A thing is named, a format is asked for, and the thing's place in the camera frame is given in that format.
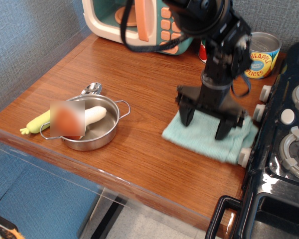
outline stainless steel pot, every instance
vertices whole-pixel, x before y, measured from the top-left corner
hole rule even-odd
[[[85,109],[89,109],[94,106],[102,106],[107,110],[103,119],[87,126],[85,136],[83,136],[80,140],[72,140],[63,136],[45,137],[42,133],[42,128],[50,122],[41,126],[40,133],[43,138],[60,138],[66,146],[78,151],[90,151],[108,144],[116,134],[116,127],[119,120],[129,115],[131,112],[131,107],[126,101],[120,100],[114,102],[110,98],[101,95],[79,95],[70,98],[67,101],[84,101]],[[123,116],[120,116],[120,110],[117,106],[117,103],[120,102],[127,104],[129,108],[129,111]]]

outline blue chair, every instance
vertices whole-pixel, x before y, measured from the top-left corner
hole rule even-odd
[[[26,239],[79,238],[102,188],[29,158],[0,152],[0,216]]]

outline can label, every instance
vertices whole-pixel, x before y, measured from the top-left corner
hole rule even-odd
[[[251,52],[253,63],[250,69],[245,71],[246,76],[255,79],[269,76],[275,66],[278,53],[279,50],[271,53]]]
[[[200,48],[199,48],[198,56],[202,62],[206,63],[206,61],[207,61],[206,40],[200,41]]]

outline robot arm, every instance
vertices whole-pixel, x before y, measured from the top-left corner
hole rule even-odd
[[[201,74],[202,86],[178,86],[176,101],[181,121],[188,126],[195,110],[220,119],[216,139],[223,139],[232,127],[242,126],[247,115],[230,96],[233,80],[251,65],[249,45],[251,29],[232,7],[231,0],[162,0],[169,6],[174,21],[185,37],[206,40],[207,62]],[[126,9],[132,5],[128,0]],[[122,25],[129,11],[124,12]],[[158,51],[173,48],[183,39],[163,46],[134,47],[125,41],[125,26],[121,26],[123,43],[134,51]]]

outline gray wall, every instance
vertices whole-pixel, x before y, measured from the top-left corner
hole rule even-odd
[[[299,42],[299,0],[233,0],[233,4],[252,31],[277,35],[283,52]]]
[[[0,111],[90,33],[81,0],[0,0]]]

